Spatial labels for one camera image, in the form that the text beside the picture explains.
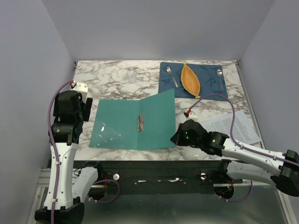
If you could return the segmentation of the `teal green folder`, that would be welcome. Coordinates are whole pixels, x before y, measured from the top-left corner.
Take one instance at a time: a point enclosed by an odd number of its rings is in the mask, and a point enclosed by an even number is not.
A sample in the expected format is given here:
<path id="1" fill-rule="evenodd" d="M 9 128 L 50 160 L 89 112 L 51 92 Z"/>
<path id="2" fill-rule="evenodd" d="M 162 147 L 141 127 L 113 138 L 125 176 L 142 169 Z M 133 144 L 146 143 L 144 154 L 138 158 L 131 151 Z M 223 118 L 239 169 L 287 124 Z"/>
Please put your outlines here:
<path id="1" fill-rule="evenodd" d="M 144 130 L 137 130 L 138 116 Z M 176 133 L 174 90 L 140 99 L 100 100 L 89 146 L 92 148 L 152 150 L 174 147 Z"/>

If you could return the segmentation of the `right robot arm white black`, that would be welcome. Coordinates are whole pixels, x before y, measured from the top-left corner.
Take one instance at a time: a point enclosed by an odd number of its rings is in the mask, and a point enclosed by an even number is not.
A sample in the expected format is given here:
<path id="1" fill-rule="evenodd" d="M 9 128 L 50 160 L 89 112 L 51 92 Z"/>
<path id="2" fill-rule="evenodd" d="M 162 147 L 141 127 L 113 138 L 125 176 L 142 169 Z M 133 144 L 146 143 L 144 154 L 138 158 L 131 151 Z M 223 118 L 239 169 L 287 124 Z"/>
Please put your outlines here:
<path id="1" fill-rule="evenodd" d="M 295 151 L 281 153 L 250 147 L 226 134 L 208 132 L 192 119 L 179 124 L 170 140 L 178 146 L 231 158 L 227 165 L 215 171 L 215 178 L 221 183 L 247 179 L 273 185 L 289 196 L 299 195 L 299 155 Z"/>

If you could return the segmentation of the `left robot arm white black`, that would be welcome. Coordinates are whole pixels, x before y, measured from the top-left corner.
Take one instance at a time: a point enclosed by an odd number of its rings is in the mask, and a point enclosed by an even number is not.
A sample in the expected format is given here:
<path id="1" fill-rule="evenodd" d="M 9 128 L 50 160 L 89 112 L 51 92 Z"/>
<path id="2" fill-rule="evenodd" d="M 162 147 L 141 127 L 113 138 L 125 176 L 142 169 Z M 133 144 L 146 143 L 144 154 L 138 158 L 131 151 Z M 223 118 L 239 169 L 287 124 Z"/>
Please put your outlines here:
<path id="1" fill-rule="evenodd" d="M 73 165 L 83 123 L 90 117 L 92 98 L 87 91 L 68 90 L 57 93 L 51 100 L 48 122 L 51 171 L 47 197 L 43 208 L 35 211 L 35 220 L 42 224 L 80 224 L 84 200 L 91 184 L 103 181 L 103 172 L 97 168 L 84 168 L 79 183 L 72 184 Z"/>

